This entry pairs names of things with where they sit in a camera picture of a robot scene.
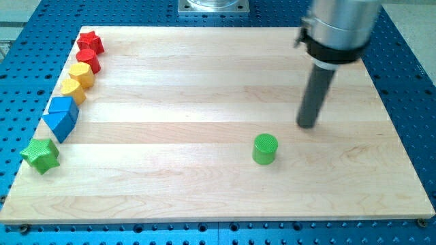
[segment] green cylinder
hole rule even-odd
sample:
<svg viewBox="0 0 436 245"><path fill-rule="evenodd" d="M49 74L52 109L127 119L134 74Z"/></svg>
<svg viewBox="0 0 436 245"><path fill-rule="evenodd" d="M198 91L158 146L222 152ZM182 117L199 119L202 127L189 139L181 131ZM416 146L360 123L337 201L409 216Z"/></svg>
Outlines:
<svg viewBox="0 0 436 245"><path fill-rule="evenodd" d="M259 134L254 139L253 160L260 165L268 165L275 159L279 147L277 139L268 133Z"/></svg>

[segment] orange block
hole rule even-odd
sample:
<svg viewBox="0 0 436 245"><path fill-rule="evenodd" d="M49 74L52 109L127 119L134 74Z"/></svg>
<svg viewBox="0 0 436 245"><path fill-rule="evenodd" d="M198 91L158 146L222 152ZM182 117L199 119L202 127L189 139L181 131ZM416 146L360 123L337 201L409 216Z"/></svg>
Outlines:
<svg viewBox="0 0 436 245"><path fill-rule="evenodd" d="M82 88L90 88L94 86L95 76L93 70L90 65L84 62L72 65L68 74L71 79L78 81Z"/></svg>
<svg viewBox="0 0 436 245"><path fill-rule="evenodd" d="M83 88L77 80L68 78L64 79L61 84L61 94L63 96L73 97L76 105L80 105L87 98L87 96L84 94Z"/></svg>

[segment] red block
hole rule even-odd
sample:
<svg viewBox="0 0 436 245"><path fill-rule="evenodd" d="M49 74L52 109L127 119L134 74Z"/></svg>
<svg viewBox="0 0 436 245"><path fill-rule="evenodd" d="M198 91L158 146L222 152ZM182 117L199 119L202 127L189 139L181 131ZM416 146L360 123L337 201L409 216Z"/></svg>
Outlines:
<svg viewBox="0 0 436 245"><path fill-rule="evenodd" d="M82 49L76 54L76 59L78 62L85 62L86 64L91 66L93 73L96 74L100 71L100 63L97 59L97 54L94 50L90 48Z"/></svg>
<svg viewBox="0 0 436 245"><path fill-rule="evenodd" d="M95 34L94 31L89 33L81 33L79 40L77 40L77 45L80 50L92 49L96 54L101 54L104 52L102 40L99 36Z"/></svg>

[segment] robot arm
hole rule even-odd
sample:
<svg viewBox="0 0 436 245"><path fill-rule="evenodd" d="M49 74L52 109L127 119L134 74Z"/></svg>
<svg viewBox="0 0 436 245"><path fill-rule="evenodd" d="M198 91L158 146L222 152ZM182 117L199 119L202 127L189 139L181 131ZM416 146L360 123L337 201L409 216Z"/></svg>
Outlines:
<svg viewBox="0 0 436 245"><path fill-rule="evenodd" d="M315 125L324 97L340 64L359 59L378 17L380 0L313 0L302 18L300 42L314 58L297 116L300 127Z"/></svg>

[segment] gray floor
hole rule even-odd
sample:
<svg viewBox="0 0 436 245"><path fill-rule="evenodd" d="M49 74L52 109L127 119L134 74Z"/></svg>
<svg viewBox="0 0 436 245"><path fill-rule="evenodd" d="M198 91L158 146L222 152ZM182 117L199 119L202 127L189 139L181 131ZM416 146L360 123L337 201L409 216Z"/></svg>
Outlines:
<svg viewBox="0 0 436 245"><path fill-rule="evenodd" d="M22 27L40 0L0 0L1 51L20 35ZM433 83L436 84L436 0L383 0L384 8L415 53Z"/></svg>

